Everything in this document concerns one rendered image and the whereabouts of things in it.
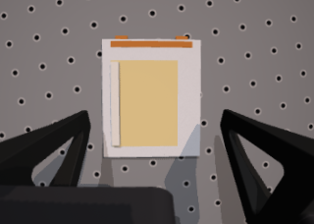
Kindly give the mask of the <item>grey perforated base plate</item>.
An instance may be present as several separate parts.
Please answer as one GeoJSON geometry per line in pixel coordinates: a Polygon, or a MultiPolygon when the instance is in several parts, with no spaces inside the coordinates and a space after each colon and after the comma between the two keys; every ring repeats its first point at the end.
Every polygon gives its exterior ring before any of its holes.
{"type": "Polygon", "coordinates": [[[314,0],[0,0],[0,141],[87,110],[78,187],[158,187],[176,224],[246,224],[224,109],[314,139],[314,0]],[[115,35],[201,40],[200,156],[104,157],[115,35]]]}

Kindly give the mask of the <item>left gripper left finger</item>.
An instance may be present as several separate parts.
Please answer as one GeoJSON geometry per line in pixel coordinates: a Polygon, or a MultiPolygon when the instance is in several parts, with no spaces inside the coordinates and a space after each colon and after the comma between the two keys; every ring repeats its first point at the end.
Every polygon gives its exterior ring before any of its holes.
{"type": "Polygon", "coordinates": [[[88,112],[82,110],[43,128],[0,141],[0,185],[35,186],[35,166],[73,140],[65,159],[48,187],[77,187],[89,133],[88,112]]]}

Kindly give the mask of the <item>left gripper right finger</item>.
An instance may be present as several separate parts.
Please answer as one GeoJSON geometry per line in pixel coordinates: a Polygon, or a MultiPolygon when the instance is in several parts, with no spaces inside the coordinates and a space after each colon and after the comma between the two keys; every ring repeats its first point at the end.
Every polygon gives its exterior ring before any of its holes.
{"type": "Polygon", "coordinates": [[[314,139],[229,109],[220,127],[247,224],[295,224],[314,213],[314,139]],[[272,194],[237,134],[282,164],[284,175],[272,194]]]}

